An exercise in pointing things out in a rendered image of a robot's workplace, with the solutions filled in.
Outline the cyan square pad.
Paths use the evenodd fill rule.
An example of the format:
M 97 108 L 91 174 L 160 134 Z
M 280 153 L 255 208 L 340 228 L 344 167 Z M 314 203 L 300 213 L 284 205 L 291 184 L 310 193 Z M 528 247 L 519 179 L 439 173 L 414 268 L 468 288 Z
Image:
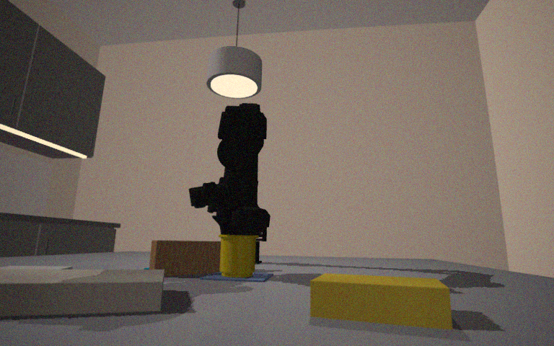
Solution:
M 221 272 L 215 272 L 210 275 L 201 277 L 200 280 L 232 280 L 232 281 L 252 281 L 252 282 L 265 282 L 273 274 L 268 273 L 253 273 L 250 277 L 234 278 L 225 277 L 221 275 Z

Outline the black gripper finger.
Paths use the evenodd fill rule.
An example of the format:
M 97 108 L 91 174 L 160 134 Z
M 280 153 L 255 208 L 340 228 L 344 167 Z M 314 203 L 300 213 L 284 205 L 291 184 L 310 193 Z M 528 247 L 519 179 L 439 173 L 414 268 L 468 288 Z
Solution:
M 248 235 L 252 236 L 259 227 L 253 226 L 234 226 L 228 222 L 222 222 L 229 231 L 229 235 Z
M 221 235 L 229 235 L 229 231 L 222 223 L 222 222 L 228 222 L 227 218 L 219 218 L 217 216 L 212 216 L 212 218 L 219 224 Z

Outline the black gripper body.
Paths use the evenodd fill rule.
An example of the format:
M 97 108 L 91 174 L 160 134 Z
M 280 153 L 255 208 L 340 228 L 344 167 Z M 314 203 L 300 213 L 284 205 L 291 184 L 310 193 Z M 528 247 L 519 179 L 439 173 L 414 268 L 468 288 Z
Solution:
M 254 186 L 258 186 L 255 175 L 236 172 L 224 172 L 223 183 L 229 178 L 232 183 L 231 207 L 222 203 L 208 205 L 207 212 L 216 212 L 219 218 L 227 218 L 234 226 L 269 227 L 270 215 L 267 210 L 256 208 L 252 203 Z

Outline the yellow cup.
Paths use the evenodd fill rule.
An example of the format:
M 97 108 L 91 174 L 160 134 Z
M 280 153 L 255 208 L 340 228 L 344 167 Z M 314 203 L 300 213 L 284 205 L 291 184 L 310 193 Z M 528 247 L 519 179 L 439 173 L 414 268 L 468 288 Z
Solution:
M 225 277 L 250 277 L 255 271 L 256 238 L 248 235 L 219 235 L 221 237 L 219 271 Z

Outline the brown rectangular block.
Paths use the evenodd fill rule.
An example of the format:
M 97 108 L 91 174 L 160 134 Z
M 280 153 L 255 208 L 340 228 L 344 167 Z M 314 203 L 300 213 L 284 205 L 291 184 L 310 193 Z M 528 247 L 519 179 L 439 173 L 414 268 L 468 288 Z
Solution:
M 152 240 L 149 270 L 164 276 L 219 272 L 220 241 Z

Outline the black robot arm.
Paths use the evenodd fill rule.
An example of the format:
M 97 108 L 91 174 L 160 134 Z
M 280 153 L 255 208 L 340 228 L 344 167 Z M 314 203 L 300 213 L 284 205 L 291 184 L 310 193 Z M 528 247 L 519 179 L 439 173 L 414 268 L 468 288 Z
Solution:
M 267 134 L 267 118 L 260 111 L 260 105 L 242 103 L 226 106 L 221 113 L 218 139 L 222 139 L 217 156 L 225 172 L 255 175 L 258 180 L 258 154 Z M 232 183 L 229 178 L 220 177 L 219 183 L 203 183 L 201 187 L 189 189 L 190 204 L 194 208 L 222 203 L 231 207 Z M 223 201 L 223 202 L 222 202 Z M 228 205 L 227 205 L 228 204 Z

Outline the yellow rectangular block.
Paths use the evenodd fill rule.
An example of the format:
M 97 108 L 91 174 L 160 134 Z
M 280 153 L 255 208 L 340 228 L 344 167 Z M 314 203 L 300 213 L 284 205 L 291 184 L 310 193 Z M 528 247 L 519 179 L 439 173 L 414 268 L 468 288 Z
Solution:
M 453 330 L 449 295 L 436 278 L 325 273 L 310 280 L 315 318 Z

